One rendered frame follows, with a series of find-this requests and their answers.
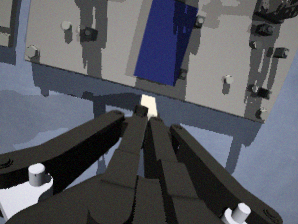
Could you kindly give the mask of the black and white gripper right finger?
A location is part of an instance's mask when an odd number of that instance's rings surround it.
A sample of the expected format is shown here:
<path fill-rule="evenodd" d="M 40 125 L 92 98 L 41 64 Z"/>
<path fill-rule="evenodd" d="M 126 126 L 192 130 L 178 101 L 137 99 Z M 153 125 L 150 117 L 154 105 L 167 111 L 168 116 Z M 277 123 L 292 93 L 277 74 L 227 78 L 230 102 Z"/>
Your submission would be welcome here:
<path fill-rule="evenodd" d="M 184 127 L 165 126 L 150 96 L 142 148 L 144 178 L 160 179 L 167 224 L 213 224 L 207 207 L 225 224 L 283 224 Z"/>

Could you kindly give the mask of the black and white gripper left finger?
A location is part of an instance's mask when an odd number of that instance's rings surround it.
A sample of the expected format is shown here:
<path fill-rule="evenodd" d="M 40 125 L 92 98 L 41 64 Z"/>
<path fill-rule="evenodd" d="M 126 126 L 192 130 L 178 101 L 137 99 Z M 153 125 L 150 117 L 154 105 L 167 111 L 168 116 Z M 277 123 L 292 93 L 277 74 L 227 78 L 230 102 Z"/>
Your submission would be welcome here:
<path fill-rule="evenodd" d="M 0 217 L 7 222 L 63 191 L 122 138 L 92 195 L 86 224 L 128 224 L 148 114 L 149 96 L 142 95 L 132 117 L 111 110 L 40 145 L 0 154 Z"/>

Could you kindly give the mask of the dark blue rectangular block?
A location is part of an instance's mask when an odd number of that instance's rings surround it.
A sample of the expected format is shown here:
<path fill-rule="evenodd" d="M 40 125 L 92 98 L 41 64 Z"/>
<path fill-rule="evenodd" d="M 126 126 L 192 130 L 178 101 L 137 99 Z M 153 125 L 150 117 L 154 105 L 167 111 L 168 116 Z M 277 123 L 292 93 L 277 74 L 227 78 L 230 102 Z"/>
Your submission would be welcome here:
<path fill-rule="evenodd" d="M 134 76 L 175 87 L 198 13 L 175 0 L 153 0 Z"/>

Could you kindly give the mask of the grey fixture plate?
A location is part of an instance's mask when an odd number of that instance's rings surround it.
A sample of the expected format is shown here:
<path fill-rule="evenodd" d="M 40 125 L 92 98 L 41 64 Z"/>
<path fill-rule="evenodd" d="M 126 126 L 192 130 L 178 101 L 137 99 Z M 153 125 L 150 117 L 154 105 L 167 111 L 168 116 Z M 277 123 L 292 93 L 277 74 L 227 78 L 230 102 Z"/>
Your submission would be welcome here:
<path fill-rule="evenodd" d="M 265 124 L 256 114 L 270 114 L 286 79 L 298 49 L 298 15 L 274 24 L 253 14 L 257 0 L 186 0 L 205 21 L 192 29 L 181 66 L 188 73 L 173 87 L 133 76 L 152 1 L 31 0 L 24 59 Z M 255 33 L 264 23 L 275 27 L 273 35 Z M 81 24 L 98 31 L 96 41 L 78 32 Z M 37 59 L 26 55 L 30 45 L 40 49 Z M 276 47 L 289 49 L 286 59 L 273 56 Z M 272 91 L 269 100 L 250 91 L 252 84 Z"/>

